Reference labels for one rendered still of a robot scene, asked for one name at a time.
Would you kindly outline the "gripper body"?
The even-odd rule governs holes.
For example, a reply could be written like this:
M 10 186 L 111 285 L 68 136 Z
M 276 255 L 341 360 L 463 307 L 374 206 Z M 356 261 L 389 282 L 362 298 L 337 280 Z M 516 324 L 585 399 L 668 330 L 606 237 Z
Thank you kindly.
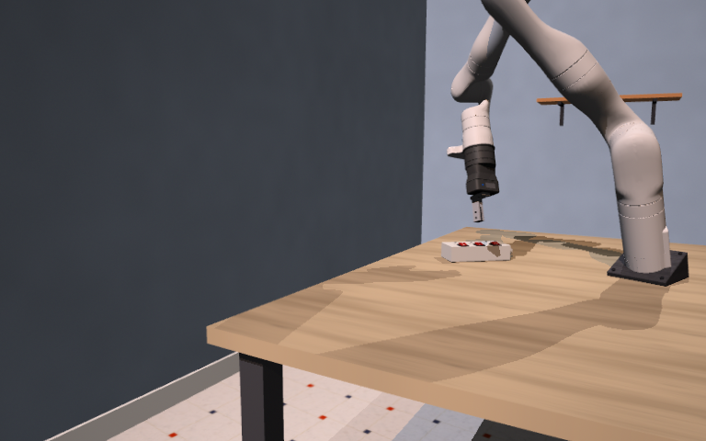
M 487 126 L 474 126 L 462 133 L 462 146 L 449 147 L 448 157 L 463 159 L 467 172 L 466 190 L 468 195 L 481 192 L 490 196 L 499 193 L 495 176 L 495 146 L 491 129 Z M 464 154 L 464 158 L 463 158 Z

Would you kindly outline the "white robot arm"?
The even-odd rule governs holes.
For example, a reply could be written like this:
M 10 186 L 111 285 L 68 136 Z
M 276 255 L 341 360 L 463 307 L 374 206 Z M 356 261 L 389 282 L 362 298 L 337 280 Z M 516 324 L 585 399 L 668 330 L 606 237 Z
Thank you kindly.
M 479 104 L 461 113 L 462 132 L 491 129 L 490 77 L 511 35 L 609 146 L 625 265 L 639 273 L 671 267 L 662 157 L 653 131 L 621 99 L 587 47 L 542 22 L 530 0 L 481 1 L 490 16 L 451 85 L 455 101 Z

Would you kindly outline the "white power strip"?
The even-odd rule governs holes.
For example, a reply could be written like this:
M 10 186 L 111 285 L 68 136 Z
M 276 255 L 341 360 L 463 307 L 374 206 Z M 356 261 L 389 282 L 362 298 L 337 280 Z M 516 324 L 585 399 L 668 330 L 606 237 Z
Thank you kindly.
M 511 245 L 499 241 L 441 243 L 441 256 L 450 262 L 510 260 Z

